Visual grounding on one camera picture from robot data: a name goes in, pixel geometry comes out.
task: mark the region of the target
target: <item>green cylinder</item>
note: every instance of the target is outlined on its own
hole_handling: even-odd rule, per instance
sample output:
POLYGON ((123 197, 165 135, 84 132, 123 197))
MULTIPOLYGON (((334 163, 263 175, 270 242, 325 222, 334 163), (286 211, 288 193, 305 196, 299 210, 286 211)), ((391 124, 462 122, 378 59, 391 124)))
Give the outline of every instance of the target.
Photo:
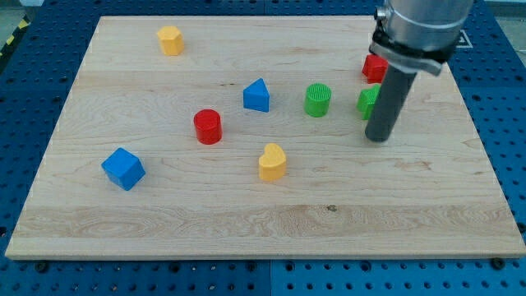
POLYGON ((322 117, 327 114, 330 94, 329 86, 321 83, 315 83, 307 87, 305 112, 312 117, 322 117))

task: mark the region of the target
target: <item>wood grain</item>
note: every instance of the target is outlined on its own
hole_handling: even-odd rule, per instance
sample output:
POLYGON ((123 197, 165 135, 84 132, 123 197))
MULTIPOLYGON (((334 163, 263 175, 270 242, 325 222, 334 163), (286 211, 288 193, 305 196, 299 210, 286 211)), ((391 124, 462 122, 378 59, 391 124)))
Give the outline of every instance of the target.
POLYGON ((526 254, 449 68, 418 74, 384 144, 355 109, 370 17, 102 17, 7 249, 11 259, 474 258, 526 254), (155 32, 176 25, 185 51, 155 32), (269 113, 242 107, 263 77, 269 113), (305 89, 333 92, 323 118, 305 89), (192 117, 214 108, 223 140, 192 117), (258 178, 265 144, 287 174, 258 178), (146 176, 124 192, 119 146, 146 176))

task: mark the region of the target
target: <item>toy block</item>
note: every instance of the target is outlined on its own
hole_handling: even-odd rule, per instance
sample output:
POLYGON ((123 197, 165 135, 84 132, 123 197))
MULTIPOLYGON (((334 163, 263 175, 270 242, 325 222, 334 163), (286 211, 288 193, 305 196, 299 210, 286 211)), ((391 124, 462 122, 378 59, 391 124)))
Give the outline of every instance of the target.
POLYGON ((265 81, 260 78, 243 91, 243 107, 261 112, 269 112, 270 94, 265 81))
POLYGON ((308 86, 305 96, 305 112, 315 118, 326 115, 329 110, 330 97, 329 86, 321 83, 308 86))
POLYGON ((182 33, 176 26, 164 26, 157 32, 159 45, 165 55, 179 55, 184 49, 182 33))
POLYGON ((275 143, 265 146, 265 153, 260 156, 260 179, 274 181, 285 175, 287 171, 287 156, 281 147, 275 143))
POLYGON ((367 76, 367 83, 381 83, 389 63, 375 54, 368 54, 363 64, 362 73, 367 76))
POLYGON ((194 116, 197 140, 205 145, 212 145, 221 140, 221 116, 212 109, 203 109, 194 116))
POLYGON ((356 104, 358 111, 362 113, 362 119, 368 120, 371 117, 372 110, 375 108, 376 98, 380 92, 380 85, 374 85, 371 88, 362 90, 356 104))
POLYGON ((128 191, 146 174, 141 161, 132 153, 118 148, 103 163, 108 178, 128 191))

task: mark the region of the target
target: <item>blue pegboard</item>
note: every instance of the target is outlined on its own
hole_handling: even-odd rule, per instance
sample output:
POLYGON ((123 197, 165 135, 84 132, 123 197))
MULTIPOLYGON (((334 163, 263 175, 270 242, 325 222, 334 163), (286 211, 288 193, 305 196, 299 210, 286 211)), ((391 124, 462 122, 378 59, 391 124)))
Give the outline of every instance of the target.
MULTIPOLYGON (((3 256, 102 15, 371 15, 383 0, 47 0, 0 76, 0 295, 526 294, 526 261, 13 262, 3 256)), ((476 1, 449 65, 526 223, 525 69, 476 1)))

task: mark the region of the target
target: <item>red cylinder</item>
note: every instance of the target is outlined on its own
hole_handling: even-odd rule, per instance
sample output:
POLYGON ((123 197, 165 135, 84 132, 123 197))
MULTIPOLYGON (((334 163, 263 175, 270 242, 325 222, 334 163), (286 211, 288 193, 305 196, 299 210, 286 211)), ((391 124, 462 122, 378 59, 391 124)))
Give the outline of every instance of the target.
POLYGON ((212 109, 199 111, 194 116, 194 126, 196 126, 197 140, 203 144, 212 145, 223 136, 221 117, 212 109))

